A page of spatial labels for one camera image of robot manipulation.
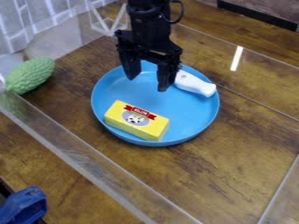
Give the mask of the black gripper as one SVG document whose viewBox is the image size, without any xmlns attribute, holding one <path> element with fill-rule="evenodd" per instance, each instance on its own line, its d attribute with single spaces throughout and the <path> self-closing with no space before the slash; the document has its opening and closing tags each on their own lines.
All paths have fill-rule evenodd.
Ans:
<svg viewBox="0 0 299 224">
<path fill-rule="evenodd" d="M 173 84 L 180 70 L 183 49 L 171 41 L 169 14 L 129 13 L 131 29 L 117 30 L 116 49 L 125 77 L 132 80 L 141 73 L 141 60 L 157 66 L 157 91 L 164 92 Z"/>
</svg>

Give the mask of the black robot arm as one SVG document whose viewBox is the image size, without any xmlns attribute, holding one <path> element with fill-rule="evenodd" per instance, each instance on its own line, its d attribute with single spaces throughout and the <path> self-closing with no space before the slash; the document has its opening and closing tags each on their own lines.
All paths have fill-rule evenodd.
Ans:
<svg viewBox="0 0 299 224">
<path fill-rule="evenodd" d="M 116 49 L 125 77 L 132 80 L 141 73 L 141 61 L 157 65 L 157 90 L 173 84 L 181 68 L 183 49 L 171 41 L 171 25 L 184 13 L 180 0 L 128 0 L 125 6 L 131 30 L 116 30 Z"/>
</svg>

